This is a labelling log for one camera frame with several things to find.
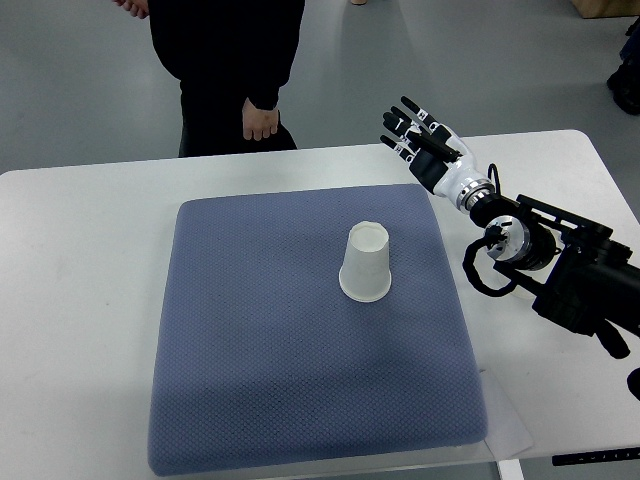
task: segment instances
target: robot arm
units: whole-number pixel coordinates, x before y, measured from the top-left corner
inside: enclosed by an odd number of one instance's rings
[[[408,98],[402,97],[402,103],[417,120],[393,107],[384,114],[384,126],[399,140],[382,136],[382,142],[409,163],[430,193],[448,198],[485,229],[484,236],[467,247],[463,268],[469,282],[492,297],[520,285],[535,295],[532,308],[540,316],[571,332],[596,335],[614,358],[628,356],[612,323],[640,337],[634,318],[640,311],[640,269],[627,263],[631,250],[611,240],[613,231],[604,225],[524,195],[516,201],[503,197],[497,175],[494,185],[478,172],[473,153],[449,127]],[[550,230],[560,233],[563,248]],[[482,283],[473,262],[483,247],[494,260],[493,268],[510,279],[506,287],[494,290]],[[544,268],[556,255],[544,284],[523,273]],[[640,369],[628,383],[640,400]]]

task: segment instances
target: white robotic hand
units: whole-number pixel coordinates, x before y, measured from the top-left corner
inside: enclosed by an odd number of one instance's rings
[[[411,172],[429,192],[448,198],[468,214],[480,198],[495,191],[494,185],[476,170],[473,153],[453,130],[407,97],[401,100],[417,120],[392,107],[384,114],[384,126],[400,141],[385,136],[381,140],[410,164]]]

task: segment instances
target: white paper cup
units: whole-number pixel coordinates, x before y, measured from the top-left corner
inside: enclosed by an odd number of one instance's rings
[[[340,288],[358,302],[375,302],[391,288],[389,233],[375,222],[360,222],[349,232],[338,274]]]

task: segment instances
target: gray floor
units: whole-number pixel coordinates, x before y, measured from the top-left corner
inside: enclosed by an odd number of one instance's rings
[[[632,22],[583,20],[569,0],[308,0],[283,121],[301,148],[377,143],[382,113],[407,95],[463,136],[581,130],[638,216],[640,117],[604,84]],[[0,173],[175,157],[178,96],[148,21],[109,0],[0,2]],[[640,477],[638,462],[523,469],[527,480]],[[479,465],[374,477],[498,475]]]

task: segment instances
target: table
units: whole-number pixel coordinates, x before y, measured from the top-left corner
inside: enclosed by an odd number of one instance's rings
[[[576,131],[472,137],[500,167],[503,194],[604,223],[640,252],[640,225],[588,138]],[[383,145],[169,159],[0,176],[0,472],[7,478],[155,478],[149,401],[174,222],[191,199],[414,183]],[[461,268],[482,231],[432,198],[478,365],[533,438],[519,458],[640,445],[632,354],[537,316],[531,300],[490,299]],[[640,265],[636,253],[631,264]],[[485,443],[183,478],[318,476],[493,461]]]

